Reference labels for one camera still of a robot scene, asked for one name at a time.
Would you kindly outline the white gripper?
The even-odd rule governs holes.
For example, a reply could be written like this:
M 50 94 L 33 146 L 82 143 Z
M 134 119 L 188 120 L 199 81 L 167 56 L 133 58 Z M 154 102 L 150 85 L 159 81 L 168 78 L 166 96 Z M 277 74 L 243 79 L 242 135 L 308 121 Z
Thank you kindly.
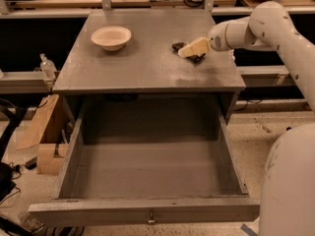
M 210 51 L 211 46 L 215 51 L 227 51 L 229 49 L 225 39 L 227 24 L 218 24 L 213 26 L 206 37 L 199 37 L 194 41 L 184 45 L 178 50 L 178 55 L 181 58 L 188 58 L 191 56 L 199 56 Z

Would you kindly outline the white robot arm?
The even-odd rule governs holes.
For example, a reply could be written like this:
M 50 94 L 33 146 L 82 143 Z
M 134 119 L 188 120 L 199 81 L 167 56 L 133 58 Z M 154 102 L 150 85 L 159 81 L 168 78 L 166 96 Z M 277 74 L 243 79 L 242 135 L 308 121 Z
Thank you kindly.
M 232 49 L 275 51 L 288 79 L 315 111 L 315 46 L 276 1 L 248 17 L 213 26 L 178 50 L 182 58 Z M 264 170 L 258 236 L 315 236 L 315 123 L 292 128 L 272 145 Z

